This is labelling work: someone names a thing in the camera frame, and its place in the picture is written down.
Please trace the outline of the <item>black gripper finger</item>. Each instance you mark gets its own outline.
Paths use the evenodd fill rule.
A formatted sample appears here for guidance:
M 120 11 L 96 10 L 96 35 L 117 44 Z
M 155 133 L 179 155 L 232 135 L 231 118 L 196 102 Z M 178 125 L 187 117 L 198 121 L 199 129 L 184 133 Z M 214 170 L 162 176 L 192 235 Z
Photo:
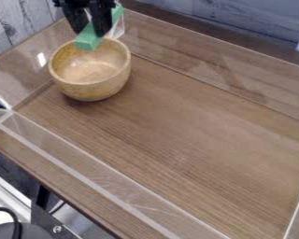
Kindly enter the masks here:
M 73 32 L 79 34 L 89 23 L 84 9 L 81 7 L 63 6 L 63 11 Z
M 97 37 L 103 37 L 112 27 L 112 3 L 91 3 L 92 25 Z

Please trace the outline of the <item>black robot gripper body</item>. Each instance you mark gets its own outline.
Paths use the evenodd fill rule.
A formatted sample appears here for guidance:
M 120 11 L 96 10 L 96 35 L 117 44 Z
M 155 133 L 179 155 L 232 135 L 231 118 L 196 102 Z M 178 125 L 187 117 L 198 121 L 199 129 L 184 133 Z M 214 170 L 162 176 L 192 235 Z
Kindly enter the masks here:
M 51 0 L 56 7 L 87 8 L 92 4 L 99 7 L 113 8 L 116 6 L 115 0 Z

